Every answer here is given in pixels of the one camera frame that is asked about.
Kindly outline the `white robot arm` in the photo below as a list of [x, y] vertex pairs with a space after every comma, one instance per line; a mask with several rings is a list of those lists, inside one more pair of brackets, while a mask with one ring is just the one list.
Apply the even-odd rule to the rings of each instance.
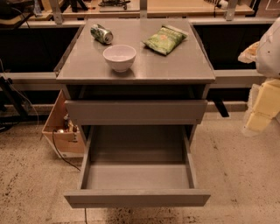
[[266, 77], [249, 91], [248, 110], [242, 132], [255, 136], [263, 132], [280, 113], [280, 17], [238, 57], [243, 63], [255, 62], [256, 71]]

